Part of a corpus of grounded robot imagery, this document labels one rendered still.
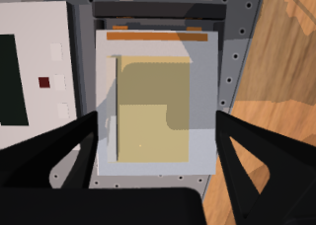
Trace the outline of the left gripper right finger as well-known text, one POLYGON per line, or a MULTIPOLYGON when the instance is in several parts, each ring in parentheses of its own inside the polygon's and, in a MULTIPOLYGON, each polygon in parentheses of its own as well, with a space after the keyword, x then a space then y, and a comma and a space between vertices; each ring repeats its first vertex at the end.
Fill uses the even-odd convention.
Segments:
POLYGON ((282 225, 316 216, 316 146, 223 111, 215 112, 215 142, 236 225, 282 225), (268 167, 270 178, 261 193, 230 137, 268 167))

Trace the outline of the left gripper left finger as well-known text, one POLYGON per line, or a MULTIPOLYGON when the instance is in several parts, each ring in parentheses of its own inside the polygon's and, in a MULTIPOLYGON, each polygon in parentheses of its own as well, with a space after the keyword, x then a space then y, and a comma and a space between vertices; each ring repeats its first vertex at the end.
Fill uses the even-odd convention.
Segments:
POLYGON ((52 168, 82 140, 76 161, 61 188, 89 188, 99 141, 97 111, 1 149, 0 185, 53 188, 49 182, 52 168))

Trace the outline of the grey perforated base plate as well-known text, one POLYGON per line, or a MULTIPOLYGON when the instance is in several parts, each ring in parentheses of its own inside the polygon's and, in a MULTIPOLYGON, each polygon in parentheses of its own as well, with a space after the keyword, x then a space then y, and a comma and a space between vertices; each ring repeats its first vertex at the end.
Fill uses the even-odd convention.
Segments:
MULTIPOLYGON (((232 113, 263 0, 0 0, 0 3, 67 1, 91 5, 99 1, 227 4, 218 110, 232 113)), ((50 172, 53 188, 61 188, 79 150, 72 150, 50 172)), ((89 188, 194 188, 203 203, 212 175, 98 176, 97 153, 89 188)))

